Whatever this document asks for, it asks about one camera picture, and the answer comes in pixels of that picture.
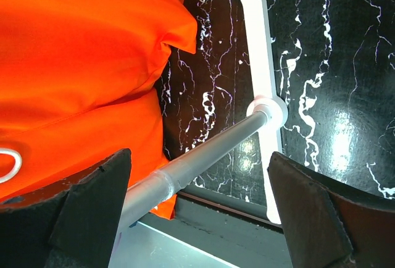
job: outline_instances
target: orange cloth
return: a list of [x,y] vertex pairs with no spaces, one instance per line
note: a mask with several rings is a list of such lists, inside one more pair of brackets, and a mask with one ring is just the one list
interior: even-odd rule
[[[167,163],[154,82],[195,52],[183,0],[0,0],[0,148],[22,155],[0,201],[132,151],[129,185]],[[0,154],[0,176],[13,158]],[[175,198],[156,213],[170,217]]]

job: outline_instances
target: silver pole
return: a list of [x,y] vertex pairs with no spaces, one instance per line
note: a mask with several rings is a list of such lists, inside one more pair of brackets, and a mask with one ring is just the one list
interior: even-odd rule
[[264,126],[268,121],[264,110],[265,106],[256,106],[249,117],[131,186],[125,196],[118,231],[184,189],[195,177]]

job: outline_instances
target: white ring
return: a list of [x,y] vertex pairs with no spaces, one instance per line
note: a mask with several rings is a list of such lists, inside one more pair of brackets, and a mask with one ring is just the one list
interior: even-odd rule
[[14,151],[13,149],[6,149],[6,148],[0,148],[0,154],[10,155],[15,159],[15,165],[11,169],[11,171],[8,174],[0,177],[0,183],[5,183],[10,179],[12,179],[18,173],[19,169],[22,166],[22,157],[17,151]]

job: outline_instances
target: marble table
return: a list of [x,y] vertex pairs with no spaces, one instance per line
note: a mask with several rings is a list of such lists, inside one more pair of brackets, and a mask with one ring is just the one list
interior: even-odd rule
[[[277,92],[289,109],[283,154],[395,199],[395,0],[267,2]],[[252,101],[240,0],[185,6],[199,25],[197,54],[174,49],[158,90],[171,158],[245,118]],[[264,208],[257,135],[189,187]]]

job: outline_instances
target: gray tube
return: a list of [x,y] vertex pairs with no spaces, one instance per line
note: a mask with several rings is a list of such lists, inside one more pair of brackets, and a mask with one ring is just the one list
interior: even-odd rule
[[185,188],[195,177],[264,126],[268,120],[264,109],[264,106],[257,106],[255,113],[249,117],[131,186],[125,196],[118,232]]

